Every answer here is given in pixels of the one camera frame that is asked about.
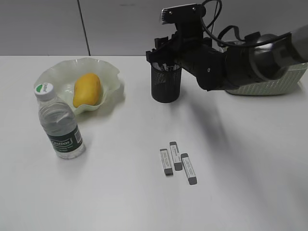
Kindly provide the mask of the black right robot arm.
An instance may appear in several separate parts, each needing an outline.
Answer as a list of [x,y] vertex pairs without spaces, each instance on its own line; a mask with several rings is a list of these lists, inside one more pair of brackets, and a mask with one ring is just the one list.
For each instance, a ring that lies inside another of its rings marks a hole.
[[200,22],[176,24],[171,39],[158,39],[146,52],[149,63],[177,64],[195,76],[200,88],[233,90],[244,85],[280,79],[288,68],[308,61],[308,27],[284,34],[266,34],[225,52],[212,48]]

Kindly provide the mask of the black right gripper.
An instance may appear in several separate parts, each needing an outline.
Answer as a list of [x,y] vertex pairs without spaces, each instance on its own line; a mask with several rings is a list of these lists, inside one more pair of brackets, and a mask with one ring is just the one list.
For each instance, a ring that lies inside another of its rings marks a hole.
[[156,38],[155,48],[146,52],[149,63],[177,64],[192,74],[200,88],[225,90],[228,86],[224,54],[204,38],[201,23],[176,23],[171,38]]

